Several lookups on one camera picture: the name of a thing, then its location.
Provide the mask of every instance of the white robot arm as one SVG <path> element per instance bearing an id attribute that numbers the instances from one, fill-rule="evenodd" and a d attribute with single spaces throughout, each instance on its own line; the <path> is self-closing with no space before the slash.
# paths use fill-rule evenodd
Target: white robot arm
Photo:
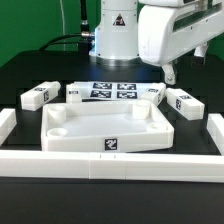
<path id="1" fill-rule="evenodd" d="M 139 0 L 139 55 L 143 62 L 161 66 L 165 82 L 175 84 L 172 62 L 196 48 L 203 57 L 207 42 L 224 32 L 224 0 Z"/>

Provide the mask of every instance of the black table surface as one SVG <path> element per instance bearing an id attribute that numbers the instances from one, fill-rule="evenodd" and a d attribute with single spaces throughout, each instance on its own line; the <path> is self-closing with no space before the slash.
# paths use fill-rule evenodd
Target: black table surface
<path id="1" fill-rule="evenodd" d="M 188 121 L 167 103 L 159 109 L 175 128 L 172 148 L 144 153 L 220 156 L 206 130 L 208 113 L 224 112 L 224 62 L 209 55 L 202 68 L 179 59 L 181 88 L 205 104 L 203 120 Z M 20 95 L 44 81 L 62 88 L 52 102 L 65 102 L 74 81 L 163 82 L 158 67 L 113 68 L 90 63 L 76 52 L 26 51 L 0 68 L 0 110 L 15 108 L 17 126 L 7 150 L 41 150 L 42 109 L 21 110 Z M 224 223 L 224 184 L 0 177 L 0 223 Z"/>

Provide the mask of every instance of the white block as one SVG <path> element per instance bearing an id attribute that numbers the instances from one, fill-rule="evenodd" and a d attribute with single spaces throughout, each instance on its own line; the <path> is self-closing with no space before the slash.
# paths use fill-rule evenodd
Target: white block
<path id="1" fill-rule="evenodd" d="M 224 182 L 224 157 L 127 154 L 126 179 Z"/>
<path id="2" fill-rule="evenodd" d="M 89 153 L 0 150 L 0 176 L 89 178 Z"/>
<path id="3" fill-rule="evenodd" d="M 209 114 L 207 130 L 220 153 L 224 155 L 224 119 L 221 114 Z"/>
<path id="4" fill-rule="evenodd" d="M 224 157 L 0 150 L 0 176 L 224 183 Z"/>
<path id="5" fill-rule="evenodd" d="M 82 102 L 79 85 L 75 83 L 66 85 L 66 103 L 79 103 L 79 102 Z"/>
<path id="6" fill-rule="evenodd" d="M 58 96 L 60 88 L 61 85 L 59 82 L 43 82 L 26 93 L 23 93 L 20 96 L 22 109 L 36 111 Z"/>
<path id="7" fill-rule="evenodd" d="M 165 97 L 166 85 L 164 83 L 152 83 L 150 88 L 141 96 L 141 100 L 150 100 L 158 106 Z"/>
<path id="8" fill-rule="evenodd" d="M 90 153 L 90 179 L 125 179 L 125 154 Z"/>
<path id="9" fill-rule="evenodd" d="M 0 113 L 0 146 L 16 126 L 15 109 L 3 109 Z"/>
<path id="10" fill-rule="evenodd" d="M 182 89 L 166 90 L 167 103 L 188 120 L 203 119 L 205 105 Z"/>

